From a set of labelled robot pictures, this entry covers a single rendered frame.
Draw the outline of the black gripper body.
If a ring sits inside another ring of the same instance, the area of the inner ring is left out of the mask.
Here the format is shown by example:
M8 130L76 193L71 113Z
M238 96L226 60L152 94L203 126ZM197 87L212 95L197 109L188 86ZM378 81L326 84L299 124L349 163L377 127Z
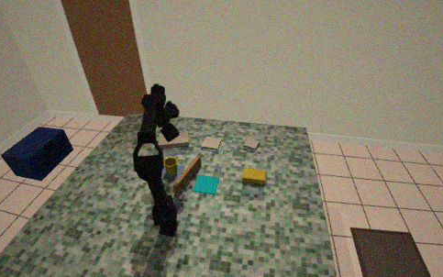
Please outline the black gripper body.
M169 117L169 115L166 112L165 118L157 120L157 126L162 127L163 130L165 130L163 136L167 139L168 142L170 142L171 140L178 137L180 133L176 127L173 127L172 124L168 122L167 117Z

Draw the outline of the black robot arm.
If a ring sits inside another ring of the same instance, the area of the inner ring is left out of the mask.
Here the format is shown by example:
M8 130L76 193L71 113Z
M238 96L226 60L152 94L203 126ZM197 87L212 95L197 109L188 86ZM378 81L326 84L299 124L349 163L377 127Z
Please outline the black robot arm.
M155 83L151 87L151 94L144 94L141 104L145 109L141 129L138 132L138 145L133 152L134 171L138 177L146 181L154 198L152 219L154 226L160 226L160 234L174 236L178 226L176 205L172 196L166 195L161 179L164 169L163 151L156 139L157 120L165 118L168 122L178 117L179 110L172 101L166 103L165 88ZM165 107L164 107L165 106ZM160 155L138 156L142 144L153 143Z

